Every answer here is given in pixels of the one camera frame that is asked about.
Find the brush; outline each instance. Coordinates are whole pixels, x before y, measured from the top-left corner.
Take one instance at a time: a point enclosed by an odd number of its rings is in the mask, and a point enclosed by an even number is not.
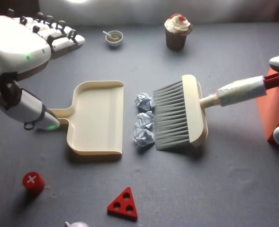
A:
[[[202,98],[201,87],[192,75],[154,91],[156,150],[201,145],[207,137],[205,108],[226,106],[266,95],[279,86],[279,73],[242,79]]]

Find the triangle with holes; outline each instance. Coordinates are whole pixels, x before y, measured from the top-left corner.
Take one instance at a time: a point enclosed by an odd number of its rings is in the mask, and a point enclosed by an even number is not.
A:
[[[110,205],[108,205],[107,210],[110,215],[137,221],[137,212],[131,188],[127,187]]]

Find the white cup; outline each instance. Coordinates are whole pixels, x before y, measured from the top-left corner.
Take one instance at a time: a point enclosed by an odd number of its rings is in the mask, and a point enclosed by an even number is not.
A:
[[[120,31],[110,31],[110,32],[108,32],[110,35],[111,34],[118,34],[119,35],[119,37],[121,37],[121,39],[119,39],[118,41],[114,41],[114,42],[112,42],[112,41],[109,41],[108,40],[108,36],[106,35],[106,41],[108,42],[108,44],[110,45],[110,46],[119,46],[120,44],[121,44],[121,41],[122,41],[122,39],[124,38],[124,35],[120,32]]]

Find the whipped cream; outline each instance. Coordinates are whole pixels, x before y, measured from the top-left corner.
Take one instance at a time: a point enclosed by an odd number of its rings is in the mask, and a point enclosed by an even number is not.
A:
[[[188,31],[190,24],[184,16],[176,15],[167,19],[164,26],[169,32],[183,33]]]

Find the crumpled paper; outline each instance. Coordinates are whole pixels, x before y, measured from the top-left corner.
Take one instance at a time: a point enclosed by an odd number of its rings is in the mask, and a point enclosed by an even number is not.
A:
[[[149,97],[147,93],[140,93],[136,96],[135,100],[137,108],[143,110],[151,110],[155,106],[155,102],[152,97]]]
[[[141,147],[155,142],[155,136],[147,129],[136,128],[133,132],[133,140]]]
[[[144,129],[150,128],[152,124],[154,124],[154,114],[152,111],[148,111],[146,113],[139,113],[137,115],[138,120],[135,123],[137,128]]]

